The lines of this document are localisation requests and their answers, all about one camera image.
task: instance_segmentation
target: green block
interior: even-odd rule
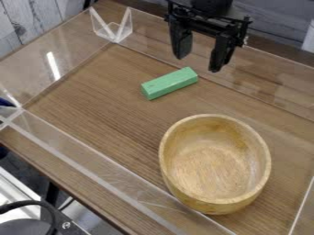
[[[148,100],[152,100],[196,82],[197,74],[185,67],[142,83],[141,93]]]

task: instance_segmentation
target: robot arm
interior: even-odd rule
[[[219,72],[231,60],[235,47],[245,44],[249,17],[231,8],[231,0],[168,0],[168,14],[172,53],[180,60],[191,52],[192,31],[212,38],[216,44],[211,52],[208,70]]]

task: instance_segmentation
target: wooden table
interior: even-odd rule
[[[113,16],[121,16],[122,6],[100,1],[97,10],[101,7],[109,8]],[[259,66],[267,61],[247,51],[237,53],[253,61],[249,77],[261,81],[255,70],[261,72]],[[297,64],[292,68],[284,66],[287,64],[273,59],[273,71],[292,68],[300,71]],[[253,204],[228,216],[212,219],[236,234],[287,234],[314,175],[312,121],[265,104],[267,100],[259,101],[205,79],[157,100],[146,101],[140,94],[140,83],[175,70],[136,51],[109,44],[24,108],[165,191],[157,165],[157,144],[171,124],[200,113],[225,114],[243,120],[257,130],[269,147],[272,173]],[[244,73],[248,72],[233,73],[233,76],[240,79]],[[300,78],[305,84],[300,82],[297,86],[296,77],[285,77],[287,84],[295,84],[291,90],[299,87],[305,91],[312,90],[314,76]],[[309,102],[312,96],[307,97],[305,101]],[[152,219],[40,149],[16,130],[5,128],[0,140],[124,232],[169,234]],[[101,175],[104,166],[100,160],[88,162],[82,154],[72,158],[77,163],[88,164],[94,173]]]

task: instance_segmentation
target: bowl rim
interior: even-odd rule
[[[219,198],[219,199],[211,199],[208,200],[205,197],[199,196],[197,194],[193,194],[192,192],[187,192],[187,190],[184,189],[184,187],[181,187],[180,185],[177,185],[172,178],[169,177],[165,169],[165,162],[164,162],[164,145],[165,142],[168,140],[168,137],[172,133],[172,131],[185,122],[188,122],[191,119],[196,119],[196,118],[224,118],[228,121],[235,122],[236,124],[239,124],[244,129],[247,129],[247,131],[256,137],[259,144],[261,145],[261,148],[264,149],[264,159],[265,159],[265,165],[264,165],[264,171],[263,171],[263,175],[261,175],[261,179],[257,182],[257,184],[253,186],[253,188],[245,192],[244,194],[241,194],[240,196],[236,197],[231,197],[231,198]],[[176,188],[176,190],[180,191],[180,193],[185,196],[188,196],[189,198],[196,199],[197,201],[207,203],[207,204],[217,204],[217,205],[225,205],[225,204],[236,204],[241,201],[245,201],[247,199],[249,199],[251,197],[253,197],[260,190],[263,189],[265,182],[268,180],[269,177],[269,173],[271,173],[271,155],[269,155],[269,150],[267,147],[267,144],[260,136],[260,134],[256,132],[256,130],[243,121],[235,119],[233,117],[225,116],[225,115],[220,115],[220,114],[199,114],[199,115],[193,115],[189,117],[183,118],[181,120],[179,120],[177,122],[175,122],[172,124],[172,126],[168,128],[168,130],[165,131],[160,144],[158,144],[158,151],[157,151],[157,158],[158,158],[158,164],[160,164],[160,171],[162,174],[162,178],[167,177],[167,181],[171,182],[171,184],[173,185],[173,187]]]

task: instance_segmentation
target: wooden bowl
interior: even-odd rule
[[[197,115],[176,122],[158,146],[160,171],[172,194],[204,214],[247,206],[271,172],[267,145],[241,121]]]

